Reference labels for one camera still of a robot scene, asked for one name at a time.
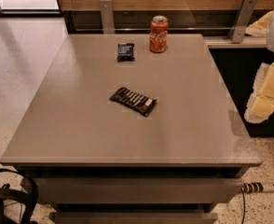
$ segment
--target dark snack package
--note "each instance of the dark snack package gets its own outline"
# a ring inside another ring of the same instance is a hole
[[[129,107],[145,117],[148,117],[157,104],[157,100],[148,98],[124,87],[118,89],[109,100]]]
[[[121,43],[118,44],[118,56],[119,62],[134,61],[134,43]]]

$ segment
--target table top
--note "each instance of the table top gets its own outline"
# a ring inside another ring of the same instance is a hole
[[[117,44],[135,61],[117,61]],[[158,104],[148,118],[109,97],[126,87]],[[257,165],[261,161],[201,35],[69,35],[3,164]]]

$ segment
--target black cable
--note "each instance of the black cable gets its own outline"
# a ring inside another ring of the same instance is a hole
[[[244,193],[243,189],[241,190],[241,193],[242,193],[242,200],[243,200],[243,214],[242,214],[241,224],[243,224],[245,222],[245,218],[246,218],[246,200],[245,200],[245,193]]]
[[[21,223],[21,219],[22,219],[22,203],[20,203],[20,205],[21,205],[21,210],[20,210],[20,216],[19,216],[19,218],[20,218],[20,223]]]
[[[8,204],[8,205],[4,205],[4,207],[7,207],[7,206],[10,206],[10,205],[14,205],[14,204],[17,204],[19,202],[15,202],[15,203],[11,203],[11,204]]]

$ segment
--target floor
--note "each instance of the floor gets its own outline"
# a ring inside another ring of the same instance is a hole
[[[61,18],[0,18],[0,158],[67,36]],[[250,169],[243,181],[274,182],[274,138],[252,140],[263,164]],[[8,181],[16,187],[20,183],[14,175],[0,175],[0,184]],[[246,194],[245,198],[244,223],[274,223],[274,193]],[[33,220],[39,224],[53,223],[48,218],[52,211],[48,205],[38,205]],[[219,217],[216,224],[240,224],[241,194],[228,204],[217,205],[213,212]],[[6,215],[18,221],[20,207],[9,206]]]

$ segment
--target yellow object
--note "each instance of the yellow object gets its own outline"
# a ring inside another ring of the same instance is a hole
[[[273,11],[268,12],[261,19],[249,25],[246,29],[246,34],[252,36],[266,36],[269,19],[272,13]]]
[[[251,113],[268,118],[274,112],[274,63],[268,68],[267,76],[251,108]]]

